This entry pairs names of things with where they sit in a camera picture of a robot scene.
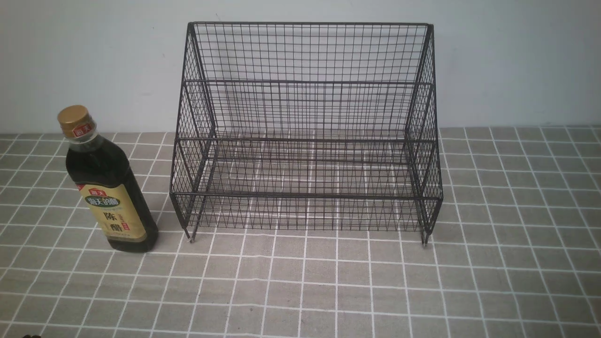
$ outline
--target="black wire rack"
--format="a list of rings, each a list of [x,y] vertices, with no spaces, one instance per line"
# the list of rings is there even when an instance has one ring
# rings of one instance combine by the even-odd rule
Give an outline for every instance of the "black wire rack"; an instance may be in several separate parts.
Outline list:
[[[191,241],[212,226],[427,244],[443,197],[432,25],[190,23],[169,192]]]

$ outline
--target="bottle neck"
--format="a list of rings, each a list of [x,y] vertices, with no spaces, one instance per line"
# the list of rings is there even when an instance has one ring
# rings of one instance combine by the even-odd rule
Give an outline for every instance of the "bottle neck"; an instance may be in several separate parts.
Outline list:
[[[78,137],[78,138],[67,138],[69,141],[69,149],[78,153],[92,152],[102,146],[105,138],[102,137],[96,130]]]

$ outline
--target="table surface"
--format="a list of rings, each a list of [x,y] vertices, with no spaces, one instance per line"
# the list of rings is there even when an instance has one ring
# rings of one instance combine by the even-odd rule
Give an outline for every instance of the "table surface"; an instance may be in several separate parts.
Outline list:
[[[0,135],[0,334],[600,337],[601,126],[443,128],[445,200],[411,232],[202,228],[168,198],[173,133],[104,134],[160,229],[114,251],[57,134]]]

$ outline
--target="dark liquid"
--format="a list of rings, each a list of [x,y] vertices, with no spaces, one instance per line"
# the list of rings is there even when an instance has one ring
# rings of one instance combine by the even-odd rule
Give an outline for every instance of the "dark liquid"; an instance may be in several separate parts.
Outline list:
[[[127,242],[109,239],[116,250],[131,253],[150,251],[159,235],[142,191],[129,167],[127,156],[113,142],[98,135],[85,144],[71,144],[67,152],[67,172],[75,184],[102,185],[115,188],[121,184],[132,199],[147,237],[142,242]]]

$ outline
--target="vinegar bottle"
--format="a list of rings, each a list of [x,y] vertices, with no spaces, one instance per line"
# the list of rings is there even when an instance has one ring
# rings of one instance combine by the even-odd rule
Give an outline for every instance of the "vinegar bottle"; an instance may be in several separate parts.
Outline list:
[[[150,251],[159,230],[123,150],[96,132],[84,106],[63,109],[58,121],[69,141],[67,172],[111,247]]]

